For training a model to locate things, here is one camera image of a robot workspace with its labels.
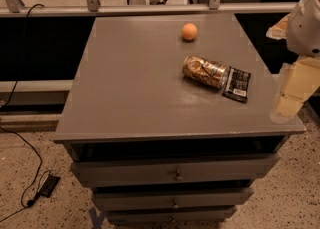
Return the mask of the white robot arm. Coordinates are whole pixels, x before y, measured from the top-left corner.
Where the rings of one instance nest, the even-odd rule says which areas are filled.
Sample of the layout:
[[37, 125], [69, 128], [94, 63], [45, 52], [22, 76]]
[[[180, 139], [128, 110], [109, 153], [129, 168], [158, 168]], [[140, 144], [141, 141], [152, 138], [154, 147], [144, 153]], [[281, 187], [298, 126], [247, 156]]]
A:
[[286, 41], [298, 55], [279, 72], [270, 119], [291, 120], [320, 87], [320, 0], [300, 0], [294, 9], [266, 32], [270, 39]]

